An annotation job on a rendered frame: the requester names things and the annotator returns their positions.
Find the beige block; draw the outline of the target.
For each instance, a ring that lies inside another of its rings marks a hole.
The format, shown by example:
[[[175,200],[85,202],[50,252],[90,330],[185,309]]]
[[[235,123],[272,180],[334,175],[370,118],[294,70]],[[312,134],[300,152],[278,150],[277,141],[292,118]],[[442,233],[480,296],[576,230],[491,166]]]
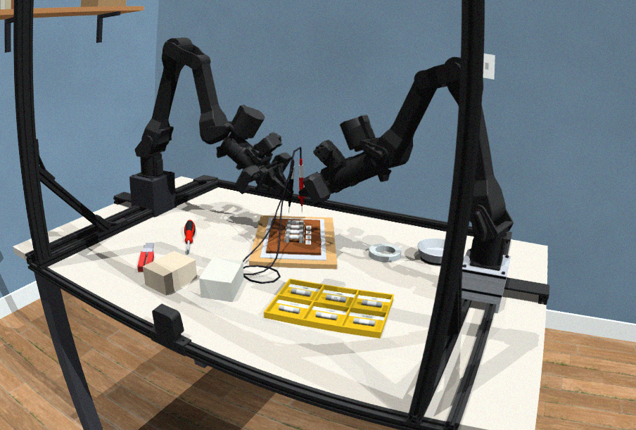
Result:
[[[145,285],[168,295],[197,279],[196,260],[175,251],[143,266]]]

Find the yellow tray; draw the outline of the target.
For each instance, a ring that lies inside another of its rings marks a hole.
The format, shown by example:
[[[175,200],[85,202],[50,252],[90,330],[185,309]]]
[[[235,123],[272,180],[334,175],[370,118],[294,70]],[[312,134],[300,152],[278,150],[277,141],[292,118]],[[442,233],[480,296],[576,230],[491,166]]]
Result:
[[[311,296],[304,296],[291,293],[292,288],[311,291],[312,294]],[[346,302],[327,300],[327,294],[345,296],[347,300]],[[379,339],[390,312],[393,297],[394,294],[389,293],[363,291],[289,279],[268,305],[264,311],[264,316],[267,319],[280,322]],[[362,305],[362,299],[379,301],[383,302],[383,304],[382,307]],[[279,310],[279,305],[300,308],[300,313]],[[337,320],[331,320],[315,317],[316,311],[337,314],[338,318]],[[353,323],[354,317],[376,320],[375,326]]]

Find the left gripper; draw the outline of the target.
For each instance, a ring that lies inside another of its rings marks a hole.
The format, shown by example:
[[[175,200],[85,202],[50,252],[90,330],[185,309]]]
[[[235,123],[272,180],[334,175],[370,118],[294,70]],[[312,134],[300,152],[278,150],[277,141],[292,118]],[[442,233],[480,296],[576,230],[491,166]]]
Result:
[[[243,169],[235,183],[236,189],[241,194],[244,194],[249,191],[249,182],[256,181],[256,190],[283,195],[286,185],[286,178],[283,172],[292,157],[288,153],[281,153],[275,156],[270,164],[272,157],[264,156],[261,157],[262,160],[257,164],[248,154],[248,150],[246,149],[248,146],[251,148],[254,147],[251,144],[243,147],[235,160],[237,164],[236,168],[238,170]]]

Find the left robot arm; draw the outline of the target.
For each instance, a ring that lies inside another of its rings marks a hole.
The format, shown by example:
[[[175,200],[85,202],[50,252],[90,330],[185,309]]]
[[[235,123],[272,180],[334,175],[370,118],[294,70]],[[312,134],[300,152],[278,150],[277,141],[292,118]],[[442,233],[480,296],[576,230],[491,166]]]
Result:
[[[249,144],[246,139],[255,136],[265,116],[259,110],[242,105],[239,106],[234,119],[228,122],[218,104],[210,57],[192,44],[190,39],[186,37],[168,39],[163,46],[162,62],[163,74],[153,116],[144,130],[141,142],[135,148],[136,156],[141,157],[141,173],[138,176],[153,179],[166,174],[163,171],[161,152],[165,151],[169,141],[172,140],[174,127],[170,126],[168,119],[179,74],[185,65],[193,71],[201,108],[199,121],[201,139],[207,144],[224,140],[221,146],[216,148],[217,157],[228,155],[235,162],[240,150]],[[272,157],[272,151],[282,145],[281,136],[273,133],[255,144],[254,148],[246,148],[257,164],[263,156]]]

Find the white rectangular block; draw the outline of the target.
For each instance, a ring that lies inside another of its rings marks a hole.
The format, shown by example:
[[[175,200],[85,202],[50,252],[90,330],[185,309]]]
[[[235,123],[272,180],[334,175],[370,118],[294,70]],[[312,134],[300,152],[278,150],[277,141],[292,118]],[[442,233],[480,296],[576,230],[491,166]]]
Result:
[[[201,298],[233,302],[243,282],[243,261],[212,258],[199,282]]]

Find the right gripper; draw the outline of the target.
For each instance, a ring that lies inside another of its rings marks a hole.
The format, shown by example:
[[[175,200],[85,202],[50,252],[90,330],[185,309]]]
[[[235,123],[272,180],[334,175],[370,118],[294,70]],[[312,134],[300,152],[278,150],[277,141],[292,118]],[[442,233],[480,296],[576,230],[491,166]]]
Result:
[[[356,178],[351,167],[351,158],[344,160],[335,170],[325,173],[324,168],[303,179],[305,187],[298,193],[300,196],[310,197],[313,205],[319,205],[329,199],[334,192],[355,186],[362,182]]]

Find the red-handled pliers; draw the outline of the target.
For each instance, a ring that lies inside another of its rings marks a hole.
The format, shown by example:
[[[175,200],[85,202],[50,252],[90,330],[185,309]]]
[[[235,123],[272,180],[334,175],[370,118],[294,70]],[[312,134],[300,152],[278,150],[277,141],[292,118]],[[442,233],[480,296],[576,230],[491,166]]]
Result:
[[[154,247],[154,243],[146,243],[145,247],[143,248],[140,257],[139,257],[139,263],[138,263],[138,272],[143,272],[143,266],[147,264],[149,264],[150,262],[153,262],[154,259],[154,253],[153,253],[153,247]],[[147,257],[147,261],[146,261],[146,257]]]

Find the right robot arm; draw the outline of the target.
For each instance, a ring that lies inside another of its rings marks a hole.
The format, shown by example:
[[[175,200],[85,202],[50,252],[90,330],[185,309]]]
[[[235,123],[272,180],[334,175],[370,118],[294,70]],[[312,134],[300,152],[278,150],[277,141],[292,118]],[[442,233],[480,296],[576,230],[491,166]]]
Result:
[[[417,72],[395,122],[381,137],[375,137],[368,115],[340,124],[348,148],[355,152],[364,151],[350,161],[358,180],[378,175],[380,182],[388,181],[389,168],[404,165],[409,160],[414,133],[437,88],[447,87],[459,106],[460,63],[460,57],[451,57],[445,64]],[[330,140],[316,146],[313,153],[325,164],[326,174],[348,159]],[[470,266],[500,271],[506,232],[514,222],[494,176],[483,107],[470,222],[474,236]]]

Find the black tester probe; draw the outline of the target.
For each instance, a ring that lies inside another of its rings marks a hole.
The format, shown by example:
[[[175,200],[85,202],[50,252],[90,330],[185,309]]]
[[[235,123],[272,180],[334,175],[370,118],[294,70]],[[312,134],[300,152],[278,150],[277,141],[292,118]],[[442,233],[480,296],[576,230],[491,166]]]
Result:
[[[290,183],[289,183],[289,187],[288,187],[288,190],[291,192],[291,195],[290,195],[289,197],[286,197],[286,199],[288,199],[288,206],[289,206],[288,214],[289,214],[289,210],[290,210],[290,207],[291,207],[291,200],[293,200],[293,197],[292,197],[292,196],[293,196],[293,180],[294,180],[294,172],[295,172],[295,166],[294,166],[294,164],[293,164],[293,174],[292,174],[292,176],[291,176],[291,181],[290,181]]]

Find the red and black screwdriver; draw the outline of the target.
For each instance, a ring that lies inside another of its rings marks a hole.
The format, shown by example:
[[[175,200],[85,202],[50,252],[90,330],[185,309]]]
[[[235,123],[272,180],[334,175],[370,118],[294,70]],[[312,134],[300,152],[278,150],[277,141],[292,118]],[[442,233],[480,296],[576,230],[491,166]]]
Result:
[[[185,242],[187,243],[187,250],[186,253],[189,254],[189,245],[193,242],[193,236],[195,234],[196,231],[196,226],[193,223],[192,220],[188,220],[184,226],[184,233],[185,233]]]

